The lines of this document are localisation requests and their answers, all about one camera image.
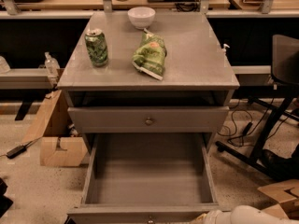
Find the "bowl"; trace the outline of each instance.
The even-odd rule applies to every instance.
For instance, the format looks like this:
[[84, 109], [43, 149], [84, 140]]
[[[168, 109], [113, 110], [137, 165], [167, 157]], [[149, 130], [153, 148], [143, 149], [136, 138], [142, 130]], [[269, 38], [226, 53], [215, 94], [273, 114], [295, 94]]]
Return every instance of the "bowl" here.
[[156, 15], [156, 11], [150, 7], [134, 7], [128, 10], [131, 24], [137, 29], [148, 28]]

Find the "floor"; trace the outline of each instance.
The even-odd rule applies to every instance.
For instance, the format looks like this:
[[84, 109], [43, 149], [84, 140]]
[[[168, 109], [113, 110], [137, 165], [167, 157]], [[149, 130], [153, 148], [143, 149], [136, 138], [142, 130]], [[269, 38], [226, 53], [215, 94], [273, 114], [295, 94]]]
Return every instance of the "floor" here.
[[[20, 144], [39, 107], [39, 103], [33, 103], [25, 118], [15, 121], [20, 105], [18, 102], [0, 103], [0, 155]], [[249, 121], [255, 126], [265, 111], [260, 105], [248, 105], [246, 100], [232, 100], [230, 107], [231, 112], [215, 141], [226, 142], [225, 135], [234, 133], [235, 127], [239, 133]], [[234, 148], [247, 153], [262, 126], [263, 122], [245, 139], [243, 147]], [[298, 124], [287, 119], [276, 134], [268, 139], [265, 147], [280, 156], [289, 157], [298, 143]], [[67, 211], [80, 204], [87, 165], [75, 168], [40, 166], [39, 145], [37, 141], [13, 160], [0, 157], [0, 177], [8, 185], [5, 195], [13, 201], [0, 218], [1, 224], [61, 224], [67, 218]], [[268, 176], [226, 152], [219, 152], [216, 146], [210, 149], [208, 157], [222, 210], [231, 210], [240, 204], [263, 209], [274, 203], [257, 190], [260, 186], [274, 182]]]

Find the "brown box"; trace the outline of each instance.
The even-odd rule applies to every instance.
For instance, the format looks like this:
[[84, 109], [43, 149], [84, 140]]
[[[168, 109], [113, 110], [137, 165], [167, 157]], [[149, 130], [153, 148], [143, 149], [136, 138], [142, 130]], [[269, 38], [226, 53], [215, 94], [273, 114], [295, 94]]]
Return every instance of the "brown box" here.
[[258, 190], [278, 202], [264, 209], [266, 213], [279, 218], [299, 219], [299, 180], [278, 182]]
[[39, 107], [36, 118], [22, 142], [41, 138], [40, 164], [45, 166], [79, 166], [87, 154], [82, 137], [69, 137], [71, 119], [62, 91], [53, 91]]

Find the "white object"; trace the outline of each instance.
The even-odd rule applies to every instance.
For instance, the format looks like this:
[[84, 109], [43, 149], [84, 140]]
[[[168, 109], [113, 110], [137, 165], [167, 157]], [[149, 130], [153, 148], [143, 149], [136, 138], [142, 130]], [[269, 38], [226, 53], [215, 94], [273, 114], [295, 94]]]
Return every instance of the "white object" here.
[[232, 212], [210, 211], [197, 218], [197, 224], [299, 224], [298, 220], [271, 216], [248, 205], [239, 205]]
[[134, 7], [128, 10], [131, 24], [137, 29], [144, 29], [151, 26], [156, 11], [150, 7]]
[[57, 60], [50, 56], [48, 52], [45, 52], [46, 61], [45, 66], [49, 73], [49, 80], [52, 85], [57, 85], [58, 82], [58, 69], [60, 68]]
[[0, 56], [0, 73], [6, 73], [8, 71], [10, 71], [10, 67], [7, 63], [7, 60]]

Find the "green snack bag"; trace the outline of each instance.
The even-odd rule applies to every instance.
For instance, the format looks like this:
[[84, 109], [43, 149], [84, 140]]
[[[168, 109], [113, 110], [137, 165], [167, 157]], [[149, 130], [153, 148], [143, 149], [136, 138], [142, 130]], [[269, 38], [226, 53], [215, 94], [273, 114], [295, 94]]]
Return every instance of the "green snack bag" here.
[[140, 46], [134, 52], [132, 64], [138, 71], [162, 80], [166, 54], [163, 39], [145, 29]]

